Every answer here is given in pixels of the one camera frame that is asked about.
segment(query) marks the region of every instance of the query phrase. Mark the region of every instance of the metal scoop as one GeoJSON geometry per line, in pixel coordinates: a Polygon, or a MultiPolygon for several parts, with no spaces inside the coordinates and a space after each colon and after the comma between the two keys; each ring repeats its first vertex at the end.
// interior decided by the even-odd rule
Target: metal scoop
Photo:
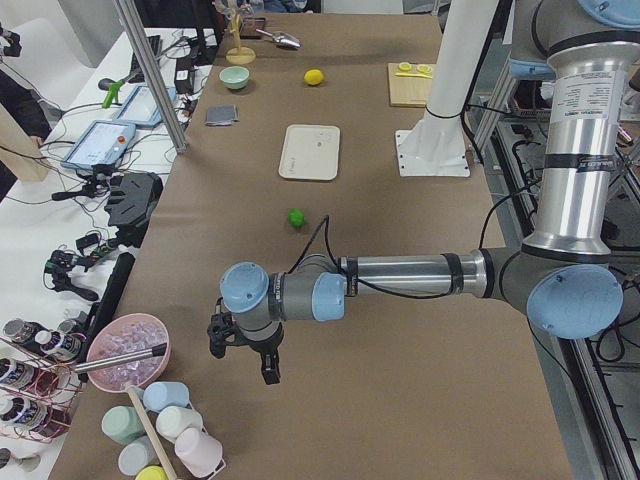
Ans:
{"type": "Polygon", "coordinates": [[[256,28],[256,32],[261,33],[262,35],[266,35],[267,37],[271,38],[271,40],[273,41],[273,43],[276,44],[276,46],[281,47],[281,48],[289,48],[292,50],[297,50],[299,49],[302,45],[300,44],[300,40],[298,40],[296,37],[294,37],[293,35],[289,34],[289,33],[285,33],[285,32],[267,32],[265,30],[260,30],[258,28],[256,28]]]}

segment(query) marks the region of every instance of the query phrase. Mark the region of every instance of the green lime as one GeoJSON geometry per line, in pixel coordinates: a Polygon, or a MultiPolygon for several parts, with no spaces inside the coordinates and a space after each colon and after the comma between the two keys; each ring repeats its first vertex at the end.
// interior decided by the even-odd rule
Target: green lime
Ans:
{"type": "Polygon", "coordinates": [[[293,208],[289,210],[288,220],[291,226],[295,228],[300,228],[304,225],[304,213],[302,210],[298,210],[297,208],[293,208]]]}

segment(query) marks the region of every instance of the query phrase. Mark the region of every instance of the bowl of ice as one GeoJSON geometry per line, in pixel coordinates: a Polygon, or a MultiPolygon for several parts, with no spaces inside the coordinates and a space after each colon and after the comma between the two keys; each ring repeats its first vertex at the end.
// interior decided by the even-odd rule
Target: bowl of ice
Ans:
{"type": "Polygon", "coordinates": [[[169,363],[171,344],[164,323],[146,313],[132,313],[117,318],[93,340],[87,352],[88,362],[144,350],[161,343],[167,344],[163,356],[94,370],[88,372],[89,380],[100,390],[109,393],[124,392],[129,384],[145,388],[162,374],[169,363]]]}

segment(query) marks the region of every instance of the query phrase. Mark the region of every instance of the brown table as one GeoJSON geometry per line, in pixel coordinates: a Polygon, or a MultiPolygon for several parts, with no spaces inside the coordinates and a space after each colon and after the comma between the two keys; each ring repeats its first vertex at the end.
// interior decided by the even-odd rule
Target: brown table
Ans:
{"type": "MultiPolygon", "coordinates": [[[[505,304],[350,299],[342,321],[285,325],[277,386],[263,384],[246,347],[223,360],[209,354],[224,270],[244,260],[288,269],[324,214],[337,255],[466,253],[491,205],[480,167],[469,179],[398,175],[394,131],[422,112],[388,105],[386,65],[436,61],[431,16],[276,15],[269,27],[301,38],[302,50],[247,42],[258,59],[238,93],[214,69],[119,307],[167,324],[173,353],[162,378],[189,385],[222,441],[219,478],[571,478],[525,320],[505,304]],[[305,86],[309,68],[321,68],[325,83],[305,86]],[[203,125],[207,106],[228,103],[237,125],[203,125]],[[334,181],[278,176],[294,123],[341,129],[334,181]],[[286,223],[293,207],[310,223],[301,232],[286,223]]],[[[486,244],[501,242],[492,223],[486,244]]],[[[117,478],[120,447],[99,425],[127,403],[87,388],[51,479],[117,478]]]]}

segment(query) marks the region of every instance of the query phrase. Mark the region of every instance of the blue joint cap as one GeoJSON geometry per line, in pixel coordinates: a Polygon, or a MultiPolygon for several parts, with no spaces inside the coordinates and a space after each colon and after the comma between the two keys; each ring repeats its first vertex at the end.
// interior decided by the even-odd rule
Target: blue joint cap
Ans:
{"type": "Polygon", "coordinates": [[[518,80],[553,80],[556,73],[543,62],[509,59],[509,70],[513,78],[518,80]]]}
{"type": "Polygon", "coordinates": [[[640,29],[638,0],[578,0],[578,3],[600,23],[623,30],[640,29]]]}
{"type": "Polygon", "coordinates": [[[572,265],[544,278],[531,292],[527,315],[536,327],[576,340],[595,335],[622,308],[622,287],[599,265],[572,265]]]}
{"type": "Polygon", "coordinates": [[[344,317],[345,279],[337,273],[324,272],[318,276],[311,294],[313,318],[319,322],[344,317]]]}
{"type": "Polygon", "coordinates": [[[225,306],[232,313],[248,312],[264,298],[269,287],[269,275],[252,262],[236,263],[220,280],[220,292],[225,306]]]}

